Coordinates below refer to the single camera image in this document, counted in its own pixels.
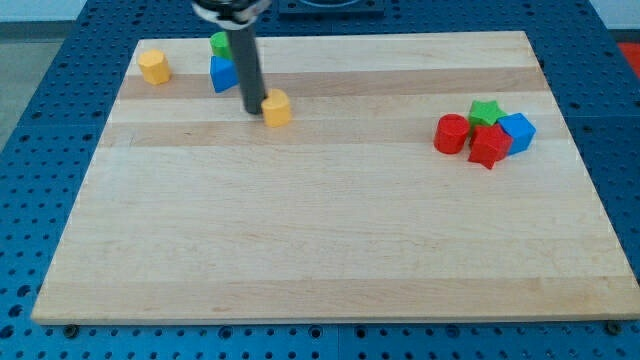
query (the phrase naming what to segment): blue perforated table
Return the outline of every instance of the blue perforated table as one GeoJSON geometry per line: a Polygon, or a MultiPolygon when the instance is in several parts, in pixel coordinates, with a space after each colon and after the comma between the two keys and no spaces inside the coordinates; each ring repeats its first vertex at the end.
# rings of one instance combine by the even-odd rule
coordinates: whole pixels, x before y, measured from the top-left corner
{"type": "MultiPolygon", "coordinates": [[[[261,17],[260,35],[525,30],[636,276],[639,84],[587,0],[387,0],[384,13],[261,17]]],[[[0,157],[0,359],[640,358],[640,322],[83,327],[29,314],[140,38],[217,31],[188,1],[89,0],[0,157]]]]}

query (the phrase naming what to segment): yellow hexagonal block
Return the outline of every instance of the yellow hexagonal block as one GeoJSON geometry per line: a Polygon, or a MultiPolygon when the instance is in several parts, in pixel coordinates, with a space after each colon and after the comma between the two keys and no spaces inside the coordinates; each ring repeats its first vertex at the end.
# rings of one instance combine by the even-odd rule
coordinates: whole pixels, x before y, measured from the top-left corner
{"type": "Polygon", "coordinates": [[[142,77],[152,85],[159,85],[171,79],[171,69],[165,54],[157,49],[146,51],[138,57],[142,77]]]}
{"type": "Polygon", "coordinates": [[[268,127],[278,127],[291,122],[291,104],[287,94],[280,89],[270,89],[262,101],[262,115],[268,127]]]}

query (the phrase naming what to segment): wood grain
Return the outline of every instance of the wood grain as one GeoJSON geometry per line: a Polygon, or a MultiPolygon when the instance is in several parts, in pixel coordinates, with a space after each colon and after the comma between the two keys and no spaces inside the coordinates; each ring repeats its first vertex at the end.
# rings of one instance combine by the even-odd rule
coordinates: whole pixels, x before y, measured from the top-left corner
{"type": "Polygon", "coordinates": [[[267,83],[291,98],[283,128],[244,113],[237,89],[212,92],[206,39],[139,43],[36,321],[640,316],[638,284],[523,33],[259,44],[267,83]],[[151,47],[176,74],[158,87],[135,65],[151,47]],[[438,153],[438,118],[474,99],[525,113],[538,129],[530,150],[492,171],[466,162],[467,147],[438,153]]]}

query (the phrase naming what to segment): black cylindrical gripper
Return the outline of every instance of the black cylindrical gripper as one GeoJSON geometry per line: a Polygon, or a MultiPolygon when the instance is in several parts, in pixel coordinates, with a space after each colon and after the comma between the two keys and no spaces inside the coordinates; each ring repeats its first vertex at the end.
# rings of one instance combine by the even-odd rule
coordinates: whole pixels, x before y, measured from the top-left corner
{"type": "Polygon", "coordinates": [[[244,109],[249,114],[262,113],[262,100],[267,97],[260,69],[253,25],[241,30],[226,30],[231,56],[236,67],[244,109]]]}

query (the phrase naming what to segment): blue cube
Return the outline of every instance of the blue cube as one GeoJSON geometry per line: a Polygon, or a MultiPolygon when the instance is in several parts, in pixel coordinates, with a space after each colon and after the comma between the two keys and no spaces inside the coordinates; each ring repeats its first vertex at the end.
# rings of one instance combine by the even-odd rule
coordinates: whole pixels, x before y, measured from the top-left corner
{"type": "Polygon", "coordinates": [[[217,93],[238,85],[236,68],[233,65],[233,62],[227,59],[212,56],[209,74],[211,75],[213,89],[217,93]]]}
{"type": "Polygon", "coordinates": [[[527,150],[536,133],[536,128],[520,113],[501,117],[498,119],[498,124],[502,126],[504,132],[513,138],[508,155],[527,150]]]}

